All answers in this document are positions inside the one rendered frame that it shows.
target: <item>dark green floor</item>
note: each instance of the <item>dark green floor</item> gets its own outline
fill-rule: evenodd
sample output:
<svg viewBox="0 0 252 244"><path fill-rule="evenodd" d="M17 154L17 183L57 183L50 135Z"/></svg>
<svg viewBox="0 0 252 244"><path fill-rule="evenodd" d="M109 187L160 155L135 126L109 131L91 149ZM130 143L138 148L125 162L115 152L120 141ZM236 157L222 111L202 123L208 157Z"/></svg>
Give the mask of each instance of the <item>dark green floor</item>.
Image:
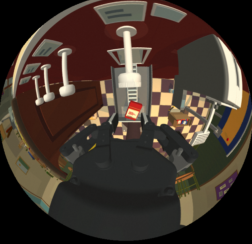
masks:
<svg viewBox="0 0 252 244"><path fill-rule="evenodd" d="M216 112L218 112L220 115L223 115L225 110L225 106L220 106ZM221 118L214 115L212 119L212 124L214 126L217 126L220 122ZM223 149L222 145L218 141L217 137L214 135L212 129L208 129L210 131L210 134L206 140L205 143L196 145L194 148L199 153L199 157L197 160L192 164L195 176L197 178L197 181L199 183L199 186L207 182L208 180L212 179L214 176L216 176L222 169L224 169L230 161L235 157L236 153L241 148L251 125L251 119L249 121L248 127L246 129L245 134L243 135L242 139L240 140L239 144L236 146L236 148L233 150L233 152L226 157L226 152ZM191 168L186 169L185 172L179 173L179 175L182 175L184 173L191 172ZM192 185L194 183L193 178L188 179L188 184Z"/></svg>

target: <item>checkered floor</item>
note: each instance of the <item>checkered floor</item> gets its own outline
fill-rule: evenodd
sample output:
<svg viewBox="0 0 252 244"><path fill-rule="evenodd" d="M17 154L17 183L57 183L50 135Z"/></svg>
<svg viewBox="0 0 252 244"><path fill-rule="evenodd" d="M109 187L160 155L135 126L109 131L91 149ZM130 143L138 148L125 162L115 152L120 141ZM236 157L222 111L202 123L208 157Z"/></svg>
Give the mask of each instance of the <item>checkered floor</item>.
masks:
<svg viewBox="0 0 252 244"><path fill-rule="evenodd" d="M100 84L103 97L103 107L98 111L97 119L88 120L85 122L73 136L85 129L90 124L96 124L97 126L100 126L108 119L109 116L115 113L112 80L100 81ZM169 93L169 89L174 89L173 79L153 78L150 118L156 126L168 124L172 129L179 130L186 141L190 143L194 133L203 130L204 123L193 114L189 113L188 116L192 119L192 125L174 128L172 123L168 121L168 110L172 107L173 99L173 94ZM192 110L206 118L209 113L209 103L205 102L205 97L206 96L202 94L187 91L185 106L190 107ZM172 112L176 111L180 112L180 110L174 107ZM122 122L119 122L113 137L125 140L126 134L126 126L124 126ZM163 156L167 156L167 153L162 150L161 145L156 139L154 139L153 148L160 152Z"/></svg>

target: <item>red book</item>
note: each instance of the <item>red book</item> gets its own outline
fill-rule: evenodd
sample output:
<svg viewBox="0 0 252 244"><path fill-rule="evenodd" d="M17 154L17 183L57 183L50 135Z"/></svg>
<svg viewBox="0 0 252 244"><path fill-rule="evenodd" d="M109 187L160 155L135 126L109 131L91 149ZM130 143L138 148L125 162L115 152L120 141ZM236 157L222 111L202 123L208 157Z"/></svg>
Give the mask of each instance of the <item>red book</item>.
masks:
<svg viewBox="0 0 252 244"><path fill-rule="evenodd" d="M133 121L135 121L142 107L142 104L131 100L127 112L125 114L125 118L132 119Z"/></svg>

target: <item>dark wood panel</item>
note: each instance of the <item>dark wood panel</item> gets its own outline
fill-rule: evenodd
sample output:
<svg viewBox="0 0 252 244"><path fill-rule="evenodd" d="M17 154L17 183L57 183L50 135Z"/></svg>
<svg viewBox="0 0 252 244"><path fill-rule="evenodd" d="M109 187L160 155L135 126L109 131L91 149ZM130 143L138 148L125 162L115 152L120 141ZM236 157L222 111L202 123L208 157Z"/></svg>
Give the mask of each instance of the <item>dark wood panel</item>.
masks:
<svg viewBox="0 0 252 244"><path fill-rule="evenodd" d="M59 148L103 107L99 81L79 81L71 84L75 85L76 93L68 97L61 97L59 94L63 83L50 85L50 92L54 92L55 99L40 106L35 104L35 89L12 100L14 117L27 144L46 166L63 179L66 178L66 173L58 164ZM45 87L39 88L39 94L41 97L46 94ZM53 130L52 126L56 123L61 125L57 125Z"/></svg>

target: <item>lamp shade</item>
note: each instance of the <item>lamp shade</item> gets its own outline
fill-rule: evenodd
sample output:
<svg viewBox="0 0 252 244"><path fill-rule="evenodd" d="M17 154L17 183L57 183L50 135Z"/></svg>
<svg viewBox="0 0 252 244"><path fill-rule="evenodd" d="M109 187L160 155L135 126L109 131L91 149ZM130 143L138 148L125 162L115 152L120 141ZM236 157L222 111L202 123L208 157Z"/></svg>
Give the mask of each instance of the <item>lamp shade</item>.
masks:
<svg viewBox="0 0 252 244"><path fill-rule="evenodd" d="M119 88L141 87L141 75L136 72L122 73L118 77Z"/></svg>

